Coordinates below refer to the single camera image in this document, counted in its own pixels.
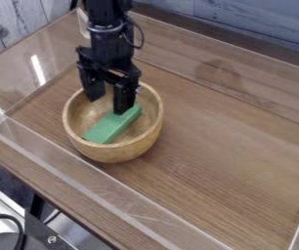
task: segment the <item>green sponge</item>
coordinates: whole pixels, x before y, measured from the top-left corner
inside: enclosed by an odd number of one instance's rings
[[[142,108],[134,104],[123,114],[117,115],[110,111],[89,128],[82,138],[95,144],[107,145],[135,121],[142,113]]]

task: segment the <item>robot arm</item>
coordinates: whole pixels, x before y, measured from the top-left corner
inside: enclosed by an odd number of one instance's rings
[[[87,0],[86,6],[90,47],[77,48],[81,81],[91,102],[105,95],[105,83],[113,85],[113,112],[122,114],[134,104],[141,77],[131,63],[138,48],[127,17],[131,0]]]

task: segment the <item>wooden bowl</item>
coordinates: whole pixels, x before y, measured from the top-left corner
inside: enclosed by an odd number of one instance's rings
[[[111,110],[111,87],[106,86],[106,95],[94,102],[87,101],[81,89],[65,104],[62,122],[70,142],[86,157],[98,162],[118,163],[137,158],[157,139],[162,124],[162,101],[149,85],[141,83],[141,86],[137,103],[142,107],[142,115],[110,145],[87,142],[82,134]]]

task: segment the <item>screw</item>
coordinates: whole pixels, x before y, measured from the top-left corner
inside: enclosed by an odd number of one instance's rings
[[[47,237],[47,243],[49,243],[49,244],[54,244],[55,241],[57,241],[57,237],[55,237],[55,236],[49,236],[49,237]]]

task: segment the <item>bowl rim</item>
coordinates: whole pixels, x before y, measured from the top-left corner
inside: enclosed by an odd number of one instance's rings
[[[98,147],[98,148],[118,148],[118,147],[123,147],[123,146],[129,146],[134,143],[137,143],[138,141],[141,141],[154,130],[154,128],[158,126],[161,120],[162,120],[162,100],[161,100],[161,97],[159,97],[159,94],[157,93],[157,91],[154,90],[154,88],[147,85],[146,83],[141,82],[139,83],[141,87],[143,87],[145,89],[147,89],[151,93],[153,93],[153,96],[155,97],[155,100],[157,100],[157,117],[155,117],[155,121],[154,123],[150,125],[149,129],[142,133],[139,134],[134,139],[126,141],[126,142],[122,142],[122,143],[118,143],[118,144],[110,144],[110,145],[101,145],[101,144],[95,144],[95,143],[91,143],[91,142],[87,142],[86,140],[83,140],[71,130],[70,128],[70,125],[69,125],[69,122],[67,122],[67,119],[69,119],[69,107],[70,107],[70,104],[73,102],[73,100],[75,99],[75,97],[83,92],[83,88],[81,88],[74,94],[73,96],[70,97],[70,99],[66,101],[65,103],[65,106],[63,106],[63,109],[62,109],[62,124],[63,124],[63,127],[65,127],[65,131],[67,133],[67,135],[81,144],[83,144],[85,146],[93,146],[93,147]]]

